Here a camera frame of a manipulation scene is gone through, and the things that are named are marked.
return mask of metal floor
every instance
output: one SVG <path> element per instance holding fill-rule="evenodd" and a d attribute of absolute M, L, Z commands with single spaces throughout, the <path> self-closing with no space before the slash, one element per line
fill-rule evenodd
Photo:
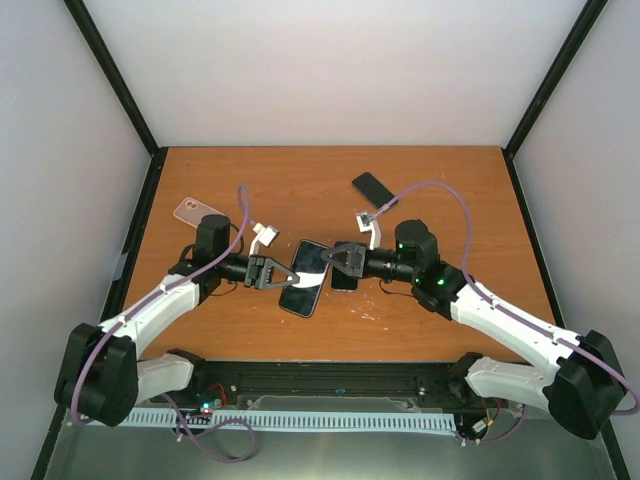
<path fill-rule="evenodd" d="M 169 429 L 65 427 L 47 479 L 615 478 L 601 439 L 580 440 L 535 416 L 504 443 L 465 448 L 453 438 L 418 434 L 262 432 L 259 437 L 254 458 L 225 465 L 188 441 L 177 443 Z M 204 443 L 233 455 L 249 441 L 246 432 L 222 431 Z"/>

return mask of white usb connector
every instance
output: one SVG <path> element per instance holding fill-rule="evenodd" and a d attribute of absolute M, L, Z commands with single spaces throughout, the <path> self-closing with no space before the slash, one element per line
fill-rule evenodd
<path fill-rule="evenodd" d="M 256 232 L 256 236 L 251 242 L 251 248 L 249 249 L 249 255 L 257 255 L 259 244 L 264 245 L 265 247 L 270 247 L 274 242 L 276 237 L 278 236 L 278 230 L 276 230 L 271 225 L 264 226 L 261 223 L 256 223 L 253 226 L 253 231 Z"/>

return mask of phone screen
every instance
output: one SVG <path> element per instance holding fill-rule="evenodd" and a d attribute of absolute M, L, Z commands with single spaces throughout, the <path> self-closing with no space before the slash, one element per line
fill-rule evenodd
<path fill-rule="evenodd" d="M 336 242 L 334 247 L 339 247 L 349 242 Z M 355 292 L 358 289 L 358 279 L 342 273 L 335 267 L 331 268 L 331 288 L 336 292 Z"/>
<path fill-rule="evenodd" d="M 300 276 L 300 284 L 282 289 L 278 302 L 280 308 L 305 318 L 313 315 L 327 275 L 328 264 L 320 258 L 326 249 L 324 245 L 308 240 L 298 244 L 291 270 Z"/>

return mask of white arm segment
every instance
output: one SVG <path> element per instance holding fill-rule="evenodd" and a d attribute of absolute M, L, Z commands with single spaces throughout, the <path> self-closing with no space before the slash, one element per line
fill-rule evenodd
<path fill-rule="evenodd" d="M 482 398 L 505 398 L 549 411 L 543 387 L 553 383 L 553 375 L 527 365 L 496 362 L 489 357 L 476 361 L 465 377 L 476 395 Z"/>
<path fill-rule="evenodd" d="M 149 297 L 158 290 L 162 290 L 161 285 L 167 286 L 182 278 L 184 278 L 182 275 L 167 275 L 162 280 L 162 283 L 144 298 Z M 130 337 L 136 344 L 136 358 L 139 359 L 142 352 L 144 352 L 145 348 L 147 348 L 154 338 L 171 325 L 178 317 L 193 310 L 198 305 L 199 298 L 199 286 L 193 282 L 186 282 L 168 292 L 163 292 L 162 295 L 130 318 L 126 325 L 116 331 L 114 336 Z M 125 310 L 117 317 L 102 322 L 99 326 L 104 332 L 108 331 L 134 306 Z"/>
<path fill-rule="evenodd" d="M 499 303 L 525 320 L 548 330 L 554 335 L 554 338 L 563 338 L 574 345 L 579 345 L 580 342 L 576 338 L 577 333 L 540 320 L 500 299 L 482 284 L 476 283 L 476 285 L 493 299 L 493 305 Z M 560 368 L 557 364 L 558 358 L 568 358 L 573 353 L 570 348 L 554 343 L 553 339 L 535 332 L 496 310 L 491 304 L 482 300 L 469 285 L 458 292 L 458 300 L 451 304 L 451 317 L 456 322 L 475 328 L 513 350 L 543 372 L 543 375 L 549 377 L 551 381 Z"/>
<path fill-rule="evenodd" d="M 193 364 L 189 360 L 170 353 L 138 362 L 136 405 L 161 393 L 187 388 L 192 373 Z"/>

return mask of white cable tray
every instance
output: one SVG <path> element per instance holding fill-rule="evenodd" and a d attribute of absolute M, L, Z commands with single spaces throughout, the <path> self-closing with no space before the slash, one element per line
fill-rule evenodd
<path fill-rule="evenodd" d="M 189 425 L 206 428 L 229 419 L 242 419 L 257 431 L 268 432 L 401 432 L 452 435 L 453 415 L 449 413 L 345 413 L 271 412 L 260 410 L 217 410 L 212 418 L 192 418 Z M 171 408 L 134 408 L 120 424 L 123 427 L 163 427 L 177 424 Z M 93 422 L 90 425 L 102 425 Z M 244 430 L 242 425 L 225 425 L 226 430 Z"/>

